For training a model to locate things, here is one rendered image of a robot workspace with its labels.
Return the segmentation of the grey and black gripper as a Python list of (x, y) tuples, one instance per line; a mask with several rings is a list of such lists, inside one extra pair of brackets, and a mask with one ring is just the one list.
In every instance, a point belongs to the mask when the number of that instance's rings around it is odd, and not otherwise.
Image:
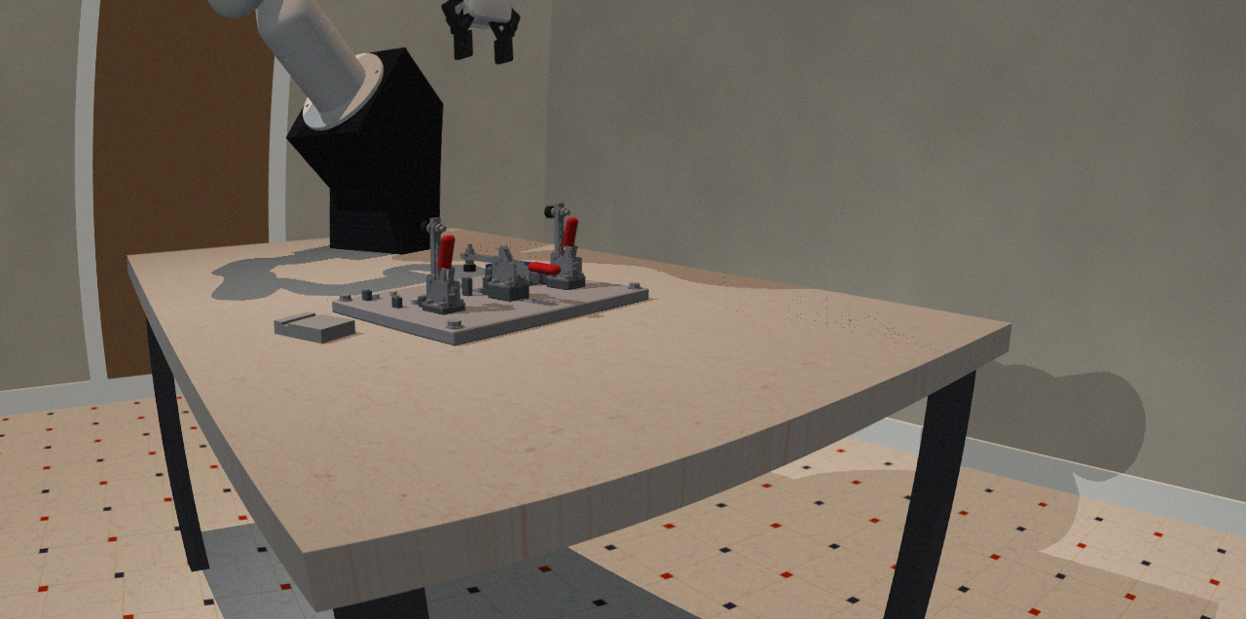
[[(512, 10), (511, 0), (450, 0), (444, 2), (441, 7), (449, 26), (451, 26), (451, 32), (455, 34), (455, 60), (473, 55), (470, 26), (493, 29), (495, 39), (497, 39), (493, 42), (495, 64), (510, 64), (513, 60), (512, 37), (518, 27), (520, 16)], [(500, 26), (503, 26), (502, 32)]]

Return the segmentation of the grey toggle clamp with red handle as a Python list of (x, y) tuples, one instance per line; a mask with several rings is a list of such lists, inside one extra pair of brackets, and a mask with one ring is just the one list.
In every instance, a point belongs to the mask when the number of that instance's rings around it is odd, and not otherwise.
[[(564, 217), (569, 215), (569, 210), (564, 209), (564, 203), (558, 202), (554, 206), (546, 206), (546, 217), (554, 217), (554, 252), (549, 255), (549, 264), (561, 268), (558, 274), (548, 274), (546, 276), (546, 286), (551, 289), (579, 289), (579, 286), (586, 286), (586, 276), (582, 273), (582, 257), (577, 257), (577, 245), (574, 245), (574, 235), (577, 235), (577, 217), (569, 217), (564, 228)], [(564, 247), (562, 247), (562, 243)], [(564, 249), (566, 248), (566, 249)], [(569, 252), (572, 249), (572, 252)]]
[[(442, 232), (446, 230), (449, 228), (441, 224), (441, 217), (430, 217), (430, 220), (422, 220), (421, 223), (422, 235), (430, 235), (431, 269), (431, 274), (426, 276), (426, 300), (421, 303), (422, 311), (439, 314), (464, 311), (461, 283), (454, 280), (455, 237), (444, 235), (441, 238)], [(449, 272), (449, 276), (446, 276), (446, 272)]]
[(473, 262), (493, 263), (493, 281), (487, 281), (488, 296), (507, 303), (530, 296), (530, 281), (526, 281), (526, 274), (531, 276), (531, 274), (558, 274), (561, 272), (559, 267), (545, 263), (530, 263), (528, 267), (525, 267), (526, 263), (518, 263), (513, 259), (508, 247), (500, 247), (498, 257), (480, 255), (482, 254), (475, 254), (472, 243), (467, 243), (467, 249), (464, 249), (464, 254), (461, 254), (464, 272), (476, 272)]

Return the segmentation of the blue flat rectangular block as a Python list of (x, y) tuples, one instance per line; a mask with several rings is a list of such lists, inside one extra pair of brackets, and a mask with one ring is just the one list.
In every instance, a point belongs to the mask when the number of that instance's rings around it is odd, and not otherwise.
[[(525, 262), (518, 262), (518, 263), (525, 263)], [(486, 268), (492, 267), (492, 265), (493, 264), (487, 264)], [(530, 263), (525, 264), (525, 267), (528, 267), (528, 265), (530, 265)], [(531, 274), (531, 276), (530, 276), (530, 274), (526, 274), (526, 281), (535, 281), (535, 280), (541, 280), (541, 273), (540, 274)]]

